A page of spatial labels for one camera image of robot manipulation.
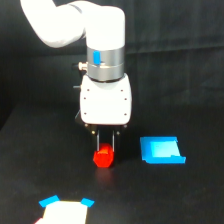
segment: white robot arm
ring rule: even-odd
[[[79,66],[86,70],[80,93],[80,116],[85,127],[94,127],[91,133],[98,141],[98,125],[126,127],[132,96],[124,73],[124,12],[88,1],[58,7],[52,0],[20,1],[30,25],[46,45],[59,48],[86,37],[87,62]]]

